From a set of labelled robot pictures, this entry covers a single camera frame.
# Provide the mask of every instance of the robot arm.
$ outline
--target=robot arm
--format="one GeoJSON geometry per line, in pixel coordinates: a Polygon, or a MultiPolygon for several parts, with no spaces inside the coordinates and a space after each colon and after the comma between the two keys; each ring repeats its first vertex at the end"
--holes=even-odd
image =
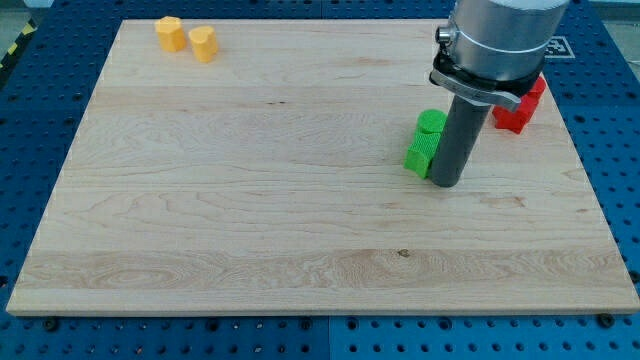
{"type": "Polygon", "coordinates": [[[458,0],[438,28],[432,83],[455,94],[429,177],[455,185],[491,105],[515,111],[569,0],[458,0]]]}

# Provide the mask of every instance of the wooden board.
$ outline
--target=wooden board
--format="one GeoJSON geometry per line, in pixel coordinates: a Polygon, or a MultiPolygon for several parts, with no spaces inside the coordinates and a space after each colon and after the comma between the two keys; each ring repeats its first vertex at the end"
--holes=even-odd
{"type": "Polygon", "coordinates": [[[14,315],[634,312],[547,92],[464,179],[402,167],[443,21],[124,21],[12,294],[14,315]]]}

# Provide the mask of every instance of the wood grain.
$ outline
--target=wood grain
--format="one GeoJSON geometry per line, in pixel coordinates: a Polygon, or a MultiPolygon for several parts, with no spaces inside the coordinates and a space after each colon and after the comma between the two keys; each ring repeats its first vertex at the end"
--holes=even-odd
{"type": "Polygon", "coordinates": [[[14,315],[563,314],[640,307],[553,98],[464,178],[402,168],[441,21],[122,23],[14,315]]]}

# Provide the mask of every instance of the perforated metal panel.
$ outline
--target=perforated metal panel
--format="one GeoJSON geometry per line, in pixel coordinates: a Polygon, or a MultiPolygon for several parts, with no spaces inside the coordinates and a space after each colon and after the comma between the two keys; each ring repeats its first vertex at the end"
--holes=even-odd
{"type": "MultiPolygon", "coordinates": [[[[443,18],[448,0],[58,0],[0,92],[4,308],[124,18],[443,18]]],[[[559,30],[575,59],[545,75],[634,278],[640,271],[640,85],[586,2],[559,30]]],[[[16,319],[0,359],[640,358],[640,316],[16,319]]]]}

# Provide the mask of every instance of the green block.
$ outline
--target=green block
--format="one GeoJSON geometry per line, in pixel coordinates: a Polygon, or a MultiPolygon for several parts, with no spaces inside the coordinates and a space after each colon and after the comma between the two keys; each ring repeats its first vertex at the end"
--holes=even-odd
{"type": "Polygon", "coordinates": [[[414,171],[423,179],[429,176],[429,167],[433,156],[436,154],[439,141],[439,133],[423,134],[416,132],[413,144],[407,150],[404,168],[414,171]]]}
{"type": "Polygon", "coordinates": [[[425,110],[418,116],[416,133],[441,133],[445,122],[447,122],[447,114],[435,109],[425,110]]]}

